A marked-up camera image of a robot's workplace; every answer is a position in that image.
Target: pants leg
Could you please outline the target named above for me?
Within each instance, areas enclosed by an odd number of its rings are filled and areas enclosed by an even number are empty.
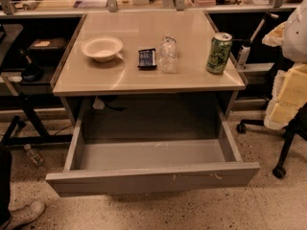
[[[0,146],[0,225],[11,216],[9,211],[11,165],[11,152]]]

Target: can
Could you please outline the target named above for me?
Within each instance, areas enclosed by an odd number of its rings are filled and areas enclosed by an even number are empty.
[[[232,36],[227,33],[216,33],[211,40],[210,55],[207,61],[207,71],[221,74],[227,64],[232,46]]]

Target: bowl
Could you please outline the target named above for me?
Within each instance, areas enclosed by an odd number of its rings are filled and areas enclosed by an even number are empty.
[[[98,62],[107,62],[116,57],[123,49],[123,42],[110,35],[103,35],[87,40],[83,46],[83,53]]]

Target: open drawer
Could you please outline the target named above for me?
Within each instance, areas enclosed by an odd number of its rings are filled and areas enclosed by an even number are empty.
[[[259,170],[242,161],[213,92],[91,105],[83,101],[64,171],[47,174],[60,196],[246,186]]]

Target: speckled floor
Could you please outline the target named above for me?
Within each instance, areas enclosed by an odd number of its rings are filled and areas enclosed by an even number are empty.
[[[0,113],[0,133],[8,126]],[[257,161],[260,172],[245,188],[199,190],[147,195],[99,195],[60,198],[45,182],[46,173],[61,172],[68,145],[44,146],[46,159],[36,168],[22,149],[12,150],[11,209],[43,199],[47,208],[35,222],[20,229],[43,230],[134,230],[134,229],[243,229],[302,230],[307,225],[307,146],[296,136],[286,162],[287,175],[276,179],[272,168],[278,159],[282,131],[250,126],[237,134],[243,118],[260,117],[259,112],[234,112],[229,118],[234,139],[244,161]],[[50,132],[69,126],[66,120],[47,118]],[[71,127],[62,132],[69,133]],[[22,132],[32,132],[26,126]]]

